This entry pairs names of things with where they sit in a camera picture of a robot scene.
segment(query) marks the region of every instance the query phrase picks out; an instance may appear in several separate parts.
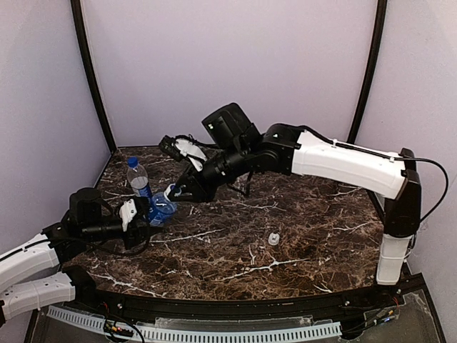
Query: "marble tabletop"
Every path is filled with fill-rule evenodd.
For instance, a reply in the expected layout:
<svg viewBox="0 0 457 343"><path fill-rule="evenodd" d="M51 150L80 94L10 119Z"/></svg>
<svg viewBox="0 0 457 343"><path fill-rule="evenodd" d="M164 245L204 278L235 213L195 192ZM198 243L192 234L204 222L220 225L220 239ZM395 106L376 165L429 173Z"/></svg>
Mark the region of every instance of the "marble tabletop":
<svg viewBox="0 0 457 343"><path fill-rule="evenodd" d="M127 159L137 156L153 192L187 162L157 147L120 148L98 188L116 206L133 194ZM243 177L238 181L243 184ZM383 226L366 191L318 177L254 175L251 196L219 187L214 202L179 203L163 231L136 257L87 252L82 266L99 289L174 299L278 299L370 286ZM279 233L278 245L268 243ZM123 251L122 242L104 245Z"/></svg>

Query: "brown marble surface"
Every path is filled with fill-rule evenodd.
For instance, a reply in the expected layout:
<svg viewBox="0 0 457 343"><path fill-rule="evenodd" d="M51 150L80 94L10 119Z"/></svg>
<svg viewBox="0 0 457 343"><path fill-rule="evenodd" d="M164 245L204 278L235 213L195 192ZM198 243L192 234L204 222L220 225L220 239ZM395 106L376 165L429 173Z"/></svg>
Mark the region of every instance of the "brown marble surface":
<svg viewBox="0 0 457 343"><path fill-rule="evenodd" d="M156 147L121 148L99 188L113 206L131 196L126 161L137 156L151 188L177 180L177 163ZM180 203L137 257L89 252L71 261L99 289L174 299L278 299L373 284L382 236L365 190L317 177L254 175L251 196L225 186L210 204ZM268 244L280 234L277 246ZM123 251L121 241L106 247Z"/></svg>

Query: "white wall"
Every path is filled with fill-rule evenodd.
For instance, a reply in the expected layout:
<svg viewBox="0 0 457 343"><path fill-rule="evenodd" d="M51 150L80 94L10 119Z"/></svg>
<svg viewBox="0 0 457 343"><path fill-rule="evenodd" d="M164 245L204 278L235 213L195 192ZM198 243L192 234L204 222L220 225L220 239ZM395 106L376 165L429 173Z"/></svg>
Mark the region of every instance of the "white wall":
<svg viewBox="0 0 457 343"><path fill-rule="evenodd" d="M120 146L211 141L201 120L232 101L260 130L307 124L345 139L376 0L84 0L84 12Z"/></svg>
<svg viewBox="0 0 457 343"><path fill-rule="evenodd" d="M457 175L457 2L390 1L376 74L357 144L441 162ZM423 213L438 200L443 177L418 166ZM423 272L448 342L457 342L457 186L418 236L408 262Z"/></svg>
<svg viewBox="0 0 457 343"><path fill-rule="evenodd" d="M0 1L0 254L60 220L109 157L74 32L70 1ZM0 342L23 342L28 321Z"/></svg>

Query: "water bottle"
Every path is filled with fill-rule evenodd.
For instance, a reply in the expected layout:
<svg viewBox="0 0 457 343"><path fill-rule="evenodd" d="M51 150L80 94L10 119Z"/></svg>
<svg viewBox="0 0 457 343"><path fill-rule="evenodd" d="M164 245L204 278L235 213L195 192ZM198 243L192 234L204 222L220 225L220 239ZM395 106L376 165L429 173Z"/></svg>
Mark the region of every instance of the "water bottle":
<svg viewBox="0 0 457 343"><path fill-rule="evenodd" d="M151 187L149 186L148 173L144 167L138 163L138 159L136 157L130 157L127 163L129 165L127 179L135 196L147 197L148 199L151 199L152 192Z"/></svg>
<svg viewBox="0 0 457 343"><path fill-rule="evenodd" d="M174 184L171 184L166 191L155 193L152 196L152 214L149 216L149 219L151 219L149 224L153 227L162 227L165 221L178 209L178 204L176 202L171 202L167 197L173 188Z"/></svg>

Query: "gray floor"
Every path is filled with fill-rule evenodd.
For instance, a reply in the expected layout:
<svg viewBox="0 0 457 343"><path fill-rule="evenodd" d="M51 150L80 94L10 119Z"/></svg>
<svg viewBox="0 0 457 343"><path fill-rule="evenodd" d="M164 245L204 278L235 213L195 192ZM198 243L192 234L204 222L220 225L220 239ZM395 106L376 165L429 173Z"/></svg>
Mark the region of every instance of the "gray floor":
<svg viewBox="0 0 457 343"><path fill-rule="evenodd" d="M428 309L426 298L422 291L405 294L405 304L401 306L400 316L397 320L370 328L359 338L352 341L341 340L338 337L320 339L316 343L337 342L389 342L389 343L440 343L436 332L433 318ZM202 330L195 326L186 329ZM36 325L31 343L99 343L110 342L100 334L94 334L46 317L46 311L42 311Z"/></svg>

